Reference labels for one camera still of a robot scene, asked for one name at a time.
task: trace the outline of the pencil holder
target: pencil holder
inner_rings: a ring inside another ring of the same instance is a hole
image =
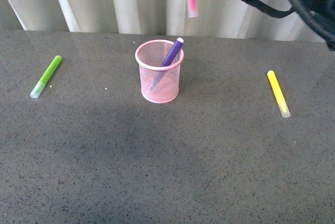
[[[167,103],[179,92],[179,75],[184,51],[180,50],[170,66],[160,67],[173,42],[152,40],[145,42],[135,52],[140,66],[141,92],[153,103]]]

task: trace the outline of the mesh cup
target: mesh cup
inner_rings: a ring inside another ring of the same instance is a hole
[[[178,95],[184,51],[178,52],[170,66],[160,67],[172,45],[171,41],[152,40],[142,44],[135,52],[140,66],[142,95],[151,102],[167,103]]]

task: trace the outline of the table surface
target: table surface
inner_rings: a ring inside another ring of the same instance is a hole
[[[335,53],[185,37],[180,93],[154,104],[135,60],[153,39],[176,37],[0,31],[0,222],[333,223]]]

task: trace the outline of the green marker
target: green marker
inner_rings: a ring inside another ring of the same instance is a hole
[[[58,65],[62,61],[62,58],[59,55],[56,55],[52,62],[50,63],[47,70],[44,72],[43,76],[41,77],[40,81],[36,84],[35,88],[30,93],[31,98],[38,98],[41,94],[44,87],[47,85],[47,82],[53,75],[54,71],[57,69]]]

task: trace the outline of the purple marker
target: purple marker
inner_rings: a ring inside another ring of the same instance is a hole
[[[184,39],[181,37],[178,37],[177,40],[174,42],[174,45],[172,46],[171,50],[167,54],[166,58],[164,59],[164,62],[162,63],[161,67],[170,66],[173,62],[174,58],[177,56],[178,52],[182,48],[184,44]]]

